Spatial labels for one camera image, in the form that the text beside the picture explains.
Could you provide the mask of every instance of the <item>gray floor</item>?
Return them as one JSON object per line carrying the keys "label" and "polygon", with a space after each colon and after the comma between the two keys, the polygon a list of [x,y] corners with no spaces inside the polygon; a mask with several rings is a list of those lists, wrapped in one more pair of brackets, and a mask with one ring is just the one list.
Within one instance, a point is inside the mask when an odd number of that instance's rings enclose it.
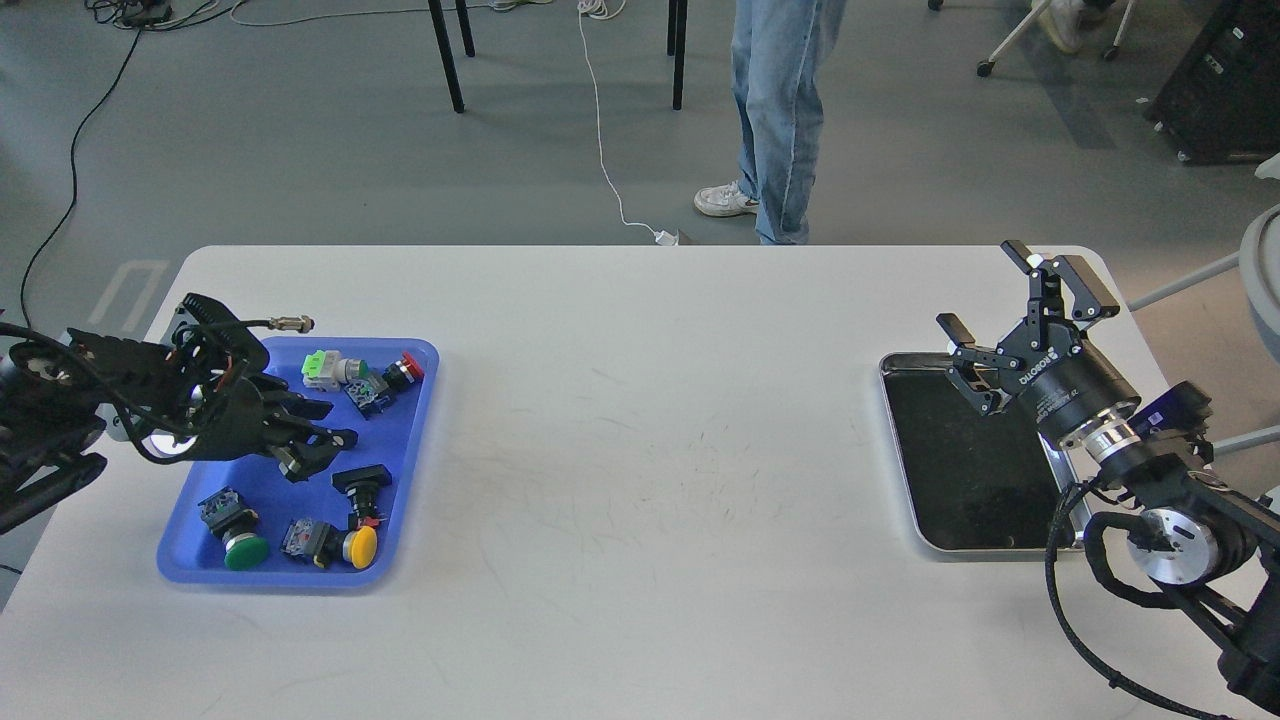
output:
{"label": "gray floor", "polygon": [[[177,0],[175,10],[196,5]],[[979,79],[974,65],[1025,12],[1019,0],[948,0],[942,13],[924,0],[851,1],[819,78],[827,126],[813,242],[1084,245],[1130,297],[1234,251],[1249,220],[1280,200],[1280,182],[1245,165],[1181,165],[1140,114],[1212,5],[1143,3],[1114,63],[1097,54],[1117,17],[1076,58],[1033,31]],[[401,5],[257,0],[238,15],[392,6]],[[669,109],[666,6],[631,0],[618,19],[586,27],[611,173],[630,219],[704,245],[754,243],[750,219],[712,220],[690,206],[698,187],[735,174],[732,3],[692,3],[680,113]],[[285,28],[224,17],[143,36],[81,138],[79,206],[32,275],[36,328],[137,337],[159,310],[152,290],[211,243],[650,243],[646,231],[620,224],[600,177],[570,0],[474,10],[472,23],[479,56],[458,60],[463,115],[449,109],[425,13]],[[76,3],[0,6],[6,320],[17,319],[27,260],[69,200],[76,124],[131,40]],[[352,287],[376,292],[376,278]],[[1138,319],[1170,380],[1192,378],[1215,397],[1212,437],[1280,421],[1280,366],[1253,331],[1236,274]],[[1280,450],[1265,447],[1219,469],[1260,493],[1277,484],[1277,461]],[[20,568],[40,528],[0,538],[0,562]],[[0,573],[0,598],[15,579]]]}

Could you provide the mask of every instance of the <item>power adapter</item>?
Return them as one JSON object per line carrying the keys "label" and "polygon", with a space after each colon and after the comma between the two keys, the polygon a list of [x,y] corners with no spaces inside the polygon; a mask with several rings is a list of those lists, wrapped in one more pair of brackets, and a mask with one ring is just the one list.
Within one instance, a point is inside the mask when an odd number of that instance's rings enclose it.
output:
{"label": "power adapter", "polygon": [[173,18],[173,8],[169,0],[137,0],[125,3],[124,12],[120,13],[120,24],[124,27],[148,27],[168,22]]}

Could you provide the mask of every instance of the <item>black cable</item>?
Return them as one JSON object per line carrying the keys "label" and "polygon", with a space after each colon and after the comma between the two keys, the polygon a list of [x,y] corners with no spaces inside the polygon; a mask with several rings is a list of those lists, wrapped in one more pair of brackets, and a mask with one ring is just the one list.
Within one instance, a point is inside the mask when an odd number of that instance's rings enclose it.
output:
{"label": "black cable", "polygon": [[1155,705],[1156,707],[1167,710],[1170,712],[1176,712],[1178,715],[1185,715],[1188,717],[1197,717],[1198,720],[1234,720],[1229,715],[1213,715],[1211,712],[1204,712],[1203,710],[1197,710],[1194,707],[1188,707],[1170,700],[1156,691],[1130,680],[1124,676],[1119,670],[1107,665],[1101,657],[1093,653],[1092,650],[1071,628],[1071,624],[1066,620],[1066,614],[1062,611],[1062,601],[1057,594],[1057,571],[1055,564],[1057,562],[1057,547],[1053,542],[1059,537],[1066,525],[1066,519],[1071,514],[1071,510],[1084,500],[1085,495],[1097,491],[1102,486],[1101,478],[1093,478],[1087,484],[1073,484],[1062,489],[1062,495],[1059,496],[1057,509],[1053,512],[1053,521],[1050,524],[1048,542],[1044,543],[1044,583],[1048,587],[1048,601],[1053,606],[1053,616],[1057,618],[1057,624],[1062,628],[1062,634],[1066,635],[1066,641],[1071,643],[1075,652],[1089,664],[1091,667],[1097,670],[1100,675],[1107,679],[1107,684],[1112,688],[1120,688],[1121,691],[1134,696],[1135,698]]}
{"label": "black cable", "polygon": [[111,96],[111,92],[115,91],[115,86],[120,85],[120,77],[124,76],[124,68],[128,67],[129,59],[133,58],[133,51],[138,47],[138,38],[141,37],[142,37],[142,31],[140,29],[133,36],[133,44],[129,45],[129,53],[124,56],[124,61],[120,63],[120,69],[115,73],[115,79],[111,81],[111,87],[106,88],[106,94],[102,95],[102,99],[97,101],[97,105],[93,105],[93,109],[84,115],[84,118],[76,127],[76,135],[72,136],[72,150],[70,150],[72,201],[67,206],[67,211],[63,213],[63,218],[58,220],[58,224],[54,225],[52,231],[50,231],[49,237],[45,238],[45,242],[40,243],[40,247],[36,249],[35,255],[31,256],[31,261],[27,263],[27,269],[23,270],[22,273],[22,286],[18,288],[18,304],[22,306],[22,319],[23,322],[27,323],[28,328],[32,328],[31,313],[27,310],[27,279],[31,277],[31,269],[36,265],[36,259],[40,258],[40,254],[44,252],[46,247],[49,247],[50,242],[52,242],[54,236],[58,234],[58,231],[61,229],[63,223],[67,222],[67,218],[70,217],[72,210],[76,209],[76,204],[79,201],[79,177],[76,170],[76,143],[79,141],[79,133],[82,129],[84,129],[84,123],[87,123],[88,119],[93,117],[93,113],[96,113],[97,109],[101,108],[104,102],[106,102],[106,99]]}

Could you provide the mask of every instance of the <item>metal connector plug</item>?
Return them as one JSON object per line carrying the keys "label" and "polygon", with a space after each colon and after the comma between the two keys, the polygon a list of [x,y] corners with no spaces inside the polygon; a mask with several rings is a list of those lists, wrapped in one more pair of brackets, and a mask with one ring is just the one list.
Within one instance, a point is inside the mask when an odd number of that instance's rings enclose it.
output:
{"label": "metal connector plug", "polygon": [[268,325],[273,331],[293,331],[300,334],[306,334],[316,327],[316,322],[307,315],[300,315],[297,318],[271,318],[268,320]]}

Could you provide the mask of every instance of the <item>white table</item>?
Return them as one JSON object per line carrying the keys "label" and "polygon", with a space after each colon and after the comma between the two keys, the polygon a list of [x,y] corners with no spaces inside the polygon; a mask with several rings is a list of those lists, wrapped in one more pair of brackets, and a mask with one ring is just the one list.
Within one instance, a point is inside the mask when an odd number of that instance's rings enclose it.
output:
{"label": "white table", "polygon": [[[1165,717],[1076,657],[1039,564],[942,562],[910,529],[878,363],[943,348],[940,311],[993,343],[1025,287],[996,247],[201,250],[166,307],[439,348],[394,566],[172,584],[186,468],[100,446],[0,614],[0,717]],[[1128,314],[1092,334],[1166,387]],[[1101,656],[1262,716],[1185,618],[1060,574]]]}

